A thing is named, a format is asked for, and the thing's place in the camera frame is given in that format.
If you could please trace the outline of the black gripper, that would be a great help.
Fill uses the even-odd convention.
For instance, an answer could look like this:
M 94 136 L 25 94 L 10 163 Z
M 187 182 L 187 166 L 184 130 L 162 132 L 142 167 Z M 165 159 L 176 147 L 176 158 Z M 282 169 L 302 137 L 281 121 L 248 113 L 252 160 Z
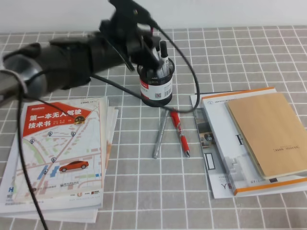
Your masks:
M 132 0 L 110 0 L 115 11 L 109 20 L 102 20 L 99 31 L 119 54 L 129 70 L 133 64 L 157 70 L 161 61 L 153 55 L 160 38 L 152 36 L 151 31 L 140 29 L 138 24 L 155 27 L 150 13 Z

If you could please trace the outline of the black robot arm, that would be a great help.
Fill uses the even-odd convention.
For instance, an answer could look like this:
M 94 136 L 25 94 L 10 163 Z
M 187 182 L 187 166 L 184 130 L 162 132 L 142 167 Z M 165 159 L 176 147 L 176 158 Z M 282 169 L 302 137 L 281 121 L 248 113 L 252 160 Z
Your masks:
M 140 28 L 157 28 L 150 13 L 132 0 L 113 0 L 115 12 L 86 37 L 60 37 L 48 46 L 28 44 L 3 57 L 0 71 L 0 101 L 15 100 L 24 89 L 30 98 L 43 97 L 59 89 L 86 85 L 101 71 L 125 64 L 157 70 L 162 61 L 153 49 L 160 38 Z

